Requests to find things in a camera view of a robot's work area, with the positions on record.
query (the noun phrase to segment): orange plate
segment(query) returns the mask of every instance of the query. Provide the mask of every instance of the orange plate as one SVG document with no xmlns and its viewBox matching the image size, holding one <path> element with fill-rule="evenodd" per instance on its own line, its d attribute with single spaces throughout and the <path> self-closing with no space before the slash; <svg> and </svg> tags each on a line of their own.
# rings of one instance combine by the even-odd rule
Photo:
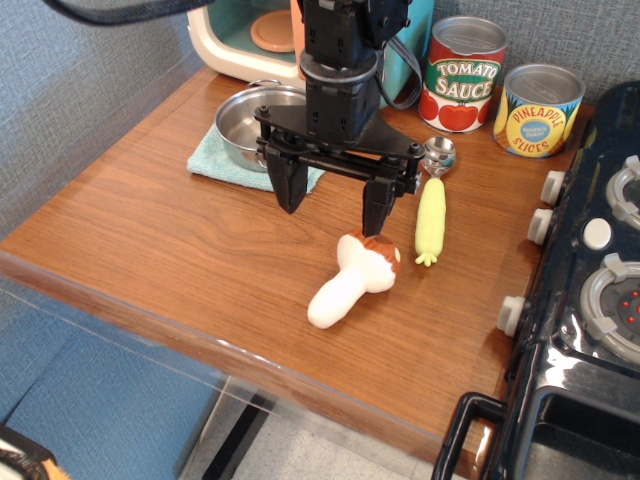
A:
<svg viewBox="0 0 640 480">
<path fill-rule="evenodd" d="M 251 26 L 251 40 L 270 52 L 293 52 L 291 11 L 276 10 L 262 15 Z"/>
</svg>

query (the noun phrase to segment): metal ladle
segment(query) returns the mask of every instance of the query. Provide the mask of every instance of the metal ladle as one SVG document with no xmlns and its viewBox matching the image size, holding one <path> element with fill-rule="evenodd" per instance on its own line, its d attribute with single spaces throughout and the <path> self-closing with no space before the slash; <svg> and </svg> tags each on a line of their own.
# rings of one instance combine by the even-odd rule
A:
<svg viewBox="0 0 640 480">
<path fill-rule="evenodd" d="M 447 203 L 440 177 L 456 161 L 456 147 L 446 137 L 431 137 L 424 144 L 426 154 L 420 164 L 431 177 L 424 186 L 416 222 L 416 263 L 430 267 L 438 261 L 444 246 Z"/>
</svg>

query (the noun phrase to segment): tomato sauce can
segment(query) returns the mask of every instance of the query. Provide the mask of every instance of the tomato sauce can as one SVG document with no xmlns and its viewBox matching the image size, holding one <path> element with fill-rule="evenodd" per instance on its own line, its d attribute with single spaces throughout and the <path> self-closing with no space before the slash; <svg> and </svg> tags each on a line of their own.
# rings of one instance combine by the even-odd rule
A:
<svg viewBox="0 0 640 480">
<path fill-rule="evenodd" d="M 508 152 L 542 158 L 560 152 L 571 134 L 585 84 L 557 65 L 527 64 L 504 79 L 493 138 Z"/>
<path fill-rule="evenodd" d="M 454 16 L 432 28 L 420 116 L 438 130 L 470 132 L 487 119 L 509 40 L 498 24 Z"/>
</svg>

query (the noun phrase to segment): black toy stove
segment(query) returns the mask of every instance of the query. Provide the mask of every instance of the black toy stove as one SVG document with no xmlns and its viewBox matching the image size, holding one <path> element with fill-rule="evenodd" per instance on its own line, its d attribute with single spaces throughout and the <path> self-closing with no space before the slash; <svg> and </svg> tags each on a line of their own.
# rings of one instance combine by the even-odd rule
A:
<svg viewBox="0 0 640 480">
<path fill-rule="evenodd" d="M 474 418 L 496 424 L 487 479 L 640 479 L 640 82 L 596 106 L 571 170 L 551 172 L 529 239 L 542 261 L 507 297 L 505 402 L 469 393 L 433 479 L 450 478 Z"/>
</svg>

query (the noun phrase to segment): floor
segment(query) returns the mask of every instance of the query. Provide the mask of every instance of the floor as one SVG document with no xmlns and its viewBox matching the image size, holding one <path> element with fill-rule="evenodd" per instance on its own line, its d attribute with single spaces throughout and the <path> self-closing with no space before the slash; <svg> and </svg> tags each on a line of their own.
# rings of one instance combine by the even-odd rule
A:
<svg viewBox="0 0 640 480">
<path fill-rule="evenodd" d="M 181 480 L 199 480 L 244 409 L 224 395 Z M 234 480 L 418 480 L 432 465 L 288 403 L 276 403 Z"/>
</svg>

